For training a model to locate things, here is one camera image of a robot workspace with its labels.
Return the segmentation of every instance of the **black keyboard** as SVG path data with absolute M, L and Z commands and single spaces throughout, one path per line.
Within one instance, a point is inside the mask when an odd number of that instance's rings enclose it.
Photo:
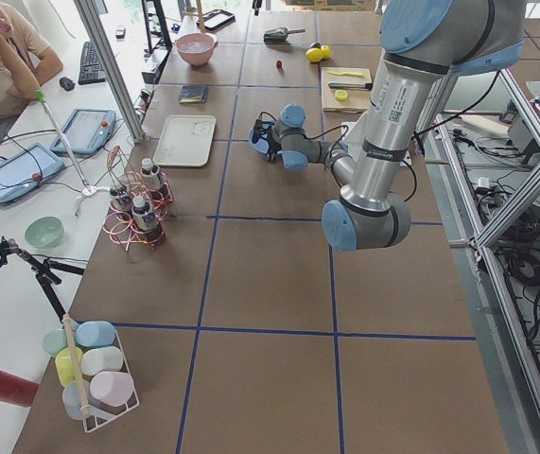
M 97 51 L 90 41 L 82 45 L 80 54 L 80 73 L 78 74 L 78 85 L 88 83 L 98 83 L 106 80 L 106 75 L 101 68 L 101 62 Z

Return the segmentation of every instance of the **wooden stick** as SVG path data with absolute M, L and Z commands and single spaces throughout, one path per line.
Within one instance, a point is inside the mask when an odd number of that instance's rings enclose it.
M 78 364 L 77 347 L 74 343 L 74 333 L 72 332 L 72 319 L 70 319 L 68 314 L 64 314 L 61 322 L 63 323 L 65 338 L 68 340 L 68 350 L 70 351 L 70 359 L 72 359 L 74 379 L 77 382 L 80 411 L 82 411 L 85 418 L 88 418 L 91 416 L 91 409 L 89 408 L 89 401 L 87 400 L 87 390 L 84 388 L 84 379 L 82 378 L 82 372 L 80 371 L 80 364 Z
M 206 28 L 204 27 L 204 18 L 202 17 L 202 2 L 201 0 L 196 0 L 196 10 L 198 11 L 198 23 L 200 26 L 200 33 L 203 35 L 206 33 Z

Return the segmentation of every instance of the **person's arm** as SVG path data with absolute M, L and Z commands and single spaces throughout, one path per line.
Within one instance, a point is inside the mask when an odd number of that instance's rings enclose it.
M 13 85 L 8 89 L 8 93 L 24 99 L 36 99 L 36 91 L 41 89 L 41 84 L 2 35 L 0 35 L 0 57 L 13 79 Z
M 34 76 L 43 85 L 63 69 L 63 63 L 60 56 L 51 47 L 47 47 L 38 58 L 40 62 L 34 69 Z

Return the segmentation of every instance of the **red object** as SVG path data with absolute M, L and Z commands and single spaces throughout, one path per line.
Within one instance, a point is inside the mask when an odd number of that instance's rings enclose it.
M 29 407 L 38 389 L 38 383 L 0 371 L 1 402 Z

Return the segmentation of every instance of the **black tripod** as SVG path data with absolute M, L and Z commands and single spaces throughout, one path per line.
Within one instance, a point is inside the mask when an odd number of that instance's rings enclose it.
M 65 310 L 63 310 L 63 306 L 61 305 L 55 290 L 51 287 L 52 284 L 61 284 L 61 279 L 56 276 L 51 269 L 71 272 L 79 275 L 84 274 L 84 269 L 56 262 L 55 260 L 51 260 L 49 258 L 46 258 L 43 260 L 43 262 L 40 262 L 27 251 L 20 249 L 13 238 L 6 240 L 4 236 L 0 242 L 0 269 L 3 265 L 7 265 L 7 256 L 11 255 L 12 253 L 16 253 L 22 260 L 30 264 L 32 270 L 36 273 L 36 280 L 39 281 L 44 294 L 49 300 L 49 303 L 51 303 L 53 306 L 55 313 L 58 314 L 61 321 L 65 315 Z

